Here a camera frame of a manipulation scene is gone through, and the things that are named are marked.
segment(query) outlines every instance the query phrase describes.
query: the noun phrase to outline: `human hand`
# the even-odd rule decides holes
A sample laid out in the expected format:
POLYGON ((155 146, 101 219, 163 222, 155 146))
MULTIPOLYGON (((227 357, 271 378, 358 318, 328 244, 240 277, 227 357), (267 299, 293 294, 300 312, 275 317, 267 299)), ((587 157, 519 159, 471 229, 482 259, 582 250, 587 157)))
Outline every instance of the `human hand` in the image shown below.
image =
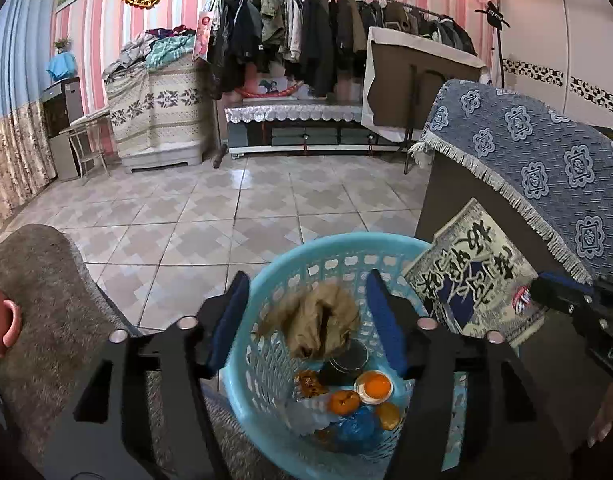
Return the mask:
POLYGON ((602 404, 598 410, 598 415, 595 416, 595 420, 589 428, 589 434, 587 437, 587 444, 589 447, 593 447, 596 442, 602 442, 613 426, 613 383, 609 385, 602 404))

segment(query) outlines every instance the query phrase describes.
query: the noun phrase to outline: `lace tablecloth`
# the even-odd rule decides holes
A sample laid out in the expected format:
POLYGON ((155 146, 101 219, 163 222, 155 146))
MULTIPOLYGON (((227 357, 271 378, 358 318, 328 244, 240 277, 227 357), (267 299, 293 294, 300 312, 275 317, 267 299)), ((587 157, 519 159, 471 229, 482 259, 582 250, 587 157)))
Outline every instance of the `lace tablecloth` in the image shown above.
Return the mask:
POLYGON ((230 123, 244 121, 356 121, 362 119, 362 106, 352 103, 328 103, 324 101, 277 100, 272 103, 243 102, 227 108, 226 120, 230 123))

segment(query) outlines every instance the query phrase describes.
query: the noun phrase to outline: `tile floor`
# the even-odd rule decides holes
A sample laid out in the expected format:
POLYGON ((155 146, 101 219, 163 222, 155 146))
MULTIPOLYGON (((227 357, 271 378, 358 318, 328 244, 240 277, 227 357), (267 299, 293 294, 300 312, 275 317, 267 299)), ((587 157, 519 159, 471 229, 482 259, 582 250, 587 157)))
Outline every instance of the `tile floor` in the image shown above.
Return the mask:
POLYGON ((164 329, 315 238, 355 231, 413 236, 429 173, 352 155, 226 158, 54 183, 8 225, 29 223, 77 244, 91 277, 128 320, 164 329))

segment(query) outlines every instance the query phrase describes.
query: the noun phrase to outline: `basket rim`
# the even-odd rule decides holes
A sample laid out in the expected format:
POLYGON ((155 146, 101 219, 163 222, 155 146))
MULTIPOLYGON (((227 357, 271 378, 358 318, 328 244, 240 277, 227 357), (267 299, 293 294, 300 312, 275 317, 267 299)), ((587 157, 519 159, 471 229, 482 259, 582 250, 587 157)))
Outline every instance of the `basket rim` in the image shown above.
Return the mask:
MULTIPOLYGON (((407 247, 413 248, 413 246, 416 246, 417 249, 421 250, 421 252, 431 246, 429 242, 425 242, 424 240, 420 240, 418 238, 377 232, 344 233, 317 238, 287 251, 261 270, 261 272, 251 281, 249 297, 255 297, 267 280, 272 277, 272 275, 277 272, 278 269, 281 269, 295 258, 299 258, 303 254, 308 254, 312 251, 323 249, 332 244, 350 244, 354 242, 357 242, 358 244, 365 242, 385 242, 389 245, 400 245, 403 249, 407 247)), ((244 320, 244 318, 247 317, 247 314, 249 314, 251 311, 252 307, 249 303, 245 308, 242 320, 244 320)), ((243 352, 246 351, 246 345, 249 344, 249 338, 241 337, 239 331, 240 328, 238 328, 238 333, 235 336, 229 352, 228 360, 223 369, 224 373, 222 379, 235 418, 244 430, 246 436, 249 438, 251 443, 262 451, 262 453, 269 460, 296 478, 304 479, 306 476, 308 476, 308 478, 314 480, 345 480, 343 477, 331 474, 330 472, 323 474, 323 472, 318 468, 307 466, 303 464, 302 461, 296 460, 295 456, 288 456, 277 452, 270 442, 272 436, 264 431, 263 428, 260 428, 254 420, 252 420, 250 416, 251 408, 248 406, 246 396, 246 381, 243 381, 243 379, 238 376, 238 371, 241 369, 243 364, 239 364, 234 357, 236 354, 243 354, 243 352)))

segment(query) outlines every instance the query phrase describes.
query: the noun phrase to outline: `pink mug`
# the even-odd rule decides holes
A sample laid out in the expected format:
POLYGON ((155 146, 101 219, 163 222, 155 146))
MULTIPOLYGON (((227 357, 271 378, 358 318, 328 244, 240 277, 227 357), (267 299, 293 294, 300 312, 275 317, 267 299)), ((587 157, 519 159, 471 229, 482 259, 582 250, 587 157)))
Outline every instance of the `pink mug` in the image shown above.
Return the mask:
POLYGON ((0 290, 0 358, 18 340, 21 330, 20 307, 8 300, 0 290))

